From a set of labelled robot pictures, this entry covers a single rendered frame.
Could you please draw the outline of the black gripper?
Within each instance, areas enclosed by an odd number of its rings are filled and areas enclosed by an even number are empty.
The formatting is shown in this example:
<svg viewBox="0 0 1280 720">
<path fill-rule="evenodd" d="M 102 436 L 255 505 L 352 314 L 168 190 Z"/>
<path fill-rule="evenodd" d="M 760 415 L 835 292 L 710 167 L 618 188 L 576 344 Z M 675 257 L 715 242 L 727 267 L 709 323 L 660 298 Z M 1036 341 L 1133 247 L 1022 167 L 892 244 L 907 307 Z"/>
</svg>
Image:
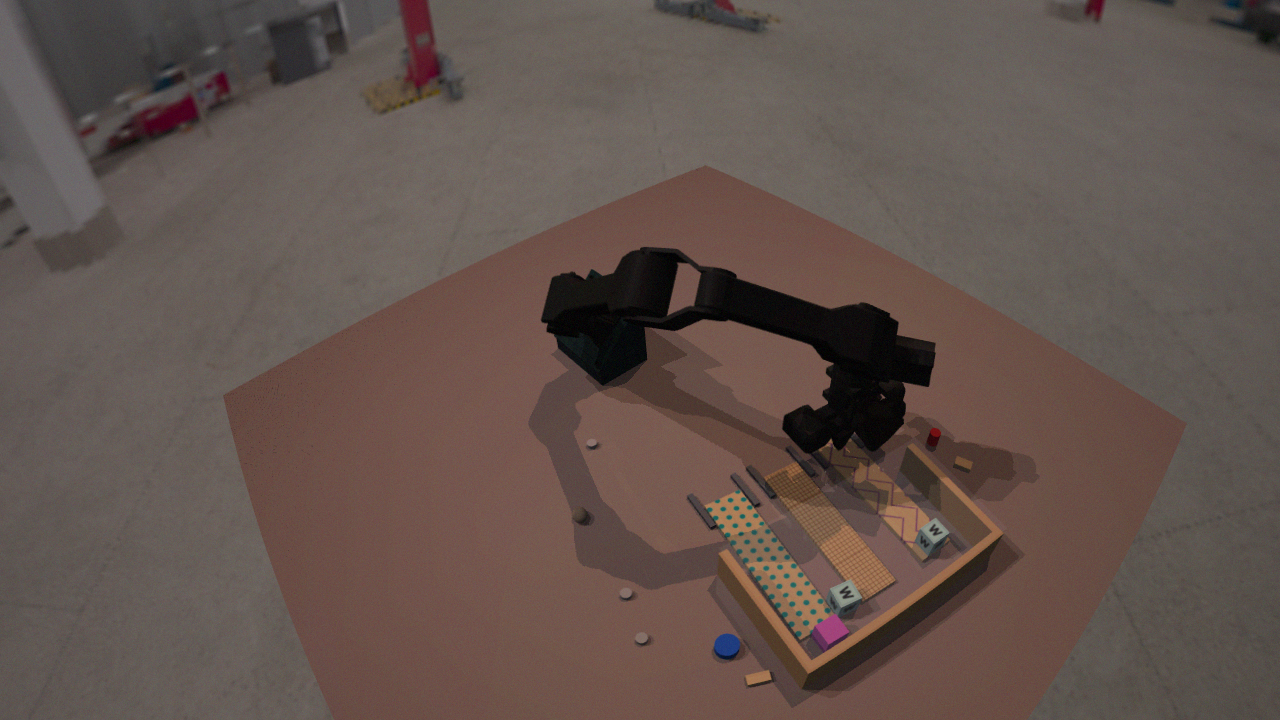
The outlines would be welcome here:
<svg viewBox="0 0 1280 720">
<path fill-rule="evenodd" d="M 794 439 L 804 454 L 813 454 L 829 443 L 829 439 L 837 451 L 844 448 L 854 433 L 852 429 L 846 432 L 841 427 L 844 414 L 847 411 L 850 404 L 856 400 L 861 402 L 867 397 L 868 391 L 874 386 L 877 387 L 876 393 L 879 400 L 882 395 L 887 401 L 890 398 L 904 398 L 906 392 L 902 382 L 899 380 L 890 379 L 890 383 L 882 380 L 846 380 L 835 372 L 835 365 L 828 366 L 826 374 L 829 375 L 831 384 L 829 388 L 823 391 L 822 396 L 828 404 L 817 409 L 817 411 L 809 405 L 803 405 L 785 414 L 782 430 Z"/>
</svg>

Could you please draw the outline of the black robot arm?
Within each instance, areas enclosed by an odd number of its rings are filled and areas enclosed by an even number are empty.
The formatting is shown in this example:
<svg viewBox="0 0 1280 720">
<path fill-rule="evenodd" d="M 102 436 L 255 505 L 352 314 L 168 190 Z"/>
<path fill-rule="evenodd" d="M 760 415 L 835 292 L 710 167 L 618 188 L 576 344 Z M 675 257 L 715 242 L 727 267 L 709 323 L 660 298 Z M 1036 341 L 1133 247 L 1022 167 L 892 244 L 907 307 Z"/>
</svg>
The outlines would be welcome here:
<svg viewBox="0 0 1280 720">
<path fill-rule="evenodd" d="M 689 263 L 701 273 L 694 306 L 668 314 L 678 272 Z M 634 325 L 680 331 L 703 319 L 736 322 L 812 345 L 846 380 L 899 380 L 931 386 L 936 343 L 897 334 L 899 322 L 870 304 L 828 309 L 736 279 L 733 272 L 699 266 L 678 249 L 643 247 L 621 258 L 614 273 L 585 281 L 575 272 L 550 281 L 541 313 L 547 332 L 602 347 L 623 316 Z M 599 345 L 600 343 L 600 345 Z M 849 405 L 841 427 L 876 452 L 904 424 L 902 398 L 877 398 L 877 387 Z"/>
</svg>

